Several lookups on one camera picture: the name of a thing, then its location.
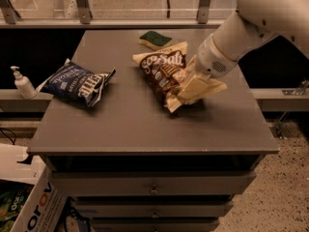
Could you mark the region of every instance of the hand sanitizer bottle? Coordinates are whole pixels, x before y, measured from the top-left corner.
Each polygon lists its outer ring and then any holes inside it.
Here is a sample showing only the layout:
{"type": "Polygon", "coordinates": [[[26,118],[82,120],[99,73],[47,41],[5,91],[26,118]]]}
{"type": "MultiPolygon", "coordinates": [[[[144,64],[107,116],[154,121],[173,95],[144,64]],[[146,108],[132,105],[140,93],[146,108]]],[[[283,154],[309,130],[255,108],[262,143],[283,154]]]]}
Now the hand sanitizer bottle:
{"type": "Polygon", "coordinates": [[[27,76],[23,76],[18,71],[19,67],[11,66],[11,69],[14,72],[15,76],[15,86],[19,90],[21,96],[23,96],[24,99],[34,98],[38,94],[38,91],[35,90],[29,78],[27,76]]]}

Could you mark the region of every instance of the table top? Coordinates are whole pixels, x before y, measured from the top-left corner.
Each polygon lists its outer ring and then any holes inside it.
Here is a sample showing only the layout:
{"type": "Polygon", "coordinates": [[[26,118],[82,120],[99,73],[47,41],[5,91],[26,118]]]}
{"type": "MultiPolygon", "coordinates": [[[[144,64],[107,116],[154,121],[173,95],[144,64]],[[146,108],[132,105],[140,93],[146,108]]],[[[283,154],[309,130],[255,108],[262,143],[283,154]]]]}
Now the table top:
{"type": "MultiPolygon", "coordinates": [[[[271,154],[278,146],[239,68],[220,78],[228,89],[181,107],[158,103],[132,60],[152,52],[138,39],[147,30],[90,30],[72,61],[94,73],[116,69],[101,101],[85,108],[54,98],[34,135],[31,155],[271,154]]],[[[186,60],[211,29],[156,30],[188,42],[186,60]]]]}

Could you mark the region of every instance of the gray table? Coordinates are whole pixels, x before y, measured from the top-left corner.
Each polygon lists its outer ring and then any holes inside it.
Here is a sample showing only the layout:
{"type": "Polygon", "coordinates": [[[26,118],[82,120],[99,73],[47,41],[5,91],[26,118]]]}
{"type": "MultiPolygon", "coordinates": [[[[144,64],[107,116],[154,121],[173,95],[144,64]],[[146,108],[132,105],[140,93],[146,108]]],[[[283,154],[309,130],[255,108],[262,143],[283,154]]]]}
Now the gray table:
{"type": "MultiPolygon", "coordinates": [[[[187,61],[211,32],[156,31],[187,41],[187,61]]],[[[221,78],[227,90],[171,115],[132,61],[150,51],[145,32],[86,32],[73,62],[117,72],[92,109],[54,98],[29,154],[98,231],[212,231],[278,146],[238,68],[221,78]]]]}

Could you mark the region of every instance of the metal railing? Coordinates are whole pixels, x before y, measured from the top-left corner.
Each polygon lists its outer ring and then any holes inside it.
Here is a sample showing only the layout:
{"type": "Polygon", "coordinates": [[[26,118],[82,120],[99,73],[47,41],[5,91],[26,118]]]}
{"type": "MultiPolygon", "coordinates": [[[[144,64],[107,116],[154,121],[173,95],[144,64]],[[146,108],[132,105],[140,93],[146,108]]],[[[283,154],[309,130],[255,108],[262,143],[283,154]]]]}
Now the metal railing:
{"type": "Polygon", "coordinates": [[[225,18],[210,18],[210,5],[211,0],[0,0],[0,28],[215,27],[225,18]]]}

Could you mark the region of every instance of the cabinet drawer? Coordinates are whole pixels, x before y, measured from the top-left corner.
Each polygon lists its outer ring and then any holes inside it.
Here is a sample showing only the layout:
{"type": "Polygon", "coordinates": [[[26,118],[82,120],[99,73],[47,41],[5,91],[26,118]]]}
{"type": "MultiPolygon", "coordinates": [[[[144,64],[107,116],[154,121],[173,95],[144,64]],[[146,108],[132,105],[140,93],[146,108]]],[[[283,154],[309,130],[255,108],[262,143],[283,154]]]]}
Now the cabinet drawer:
{"type": "Polygon", "coordinates": [[[75,201],[85,218],[218,218],[233,207],[231,201],[204,201],[203,198],[166,197],[162,199],[120,198],[105,201],[75,201]]]}
{"type": "Polygon", "coordinates": [[[96,232],[207,232],[219,224],[217,219],[95,219],[96,232]]]}
{"type": "Polygon", "coordinates": [[[232,173],[52,173],[51,183],[68,196],[241,194],[254,171],[232,173]]]}

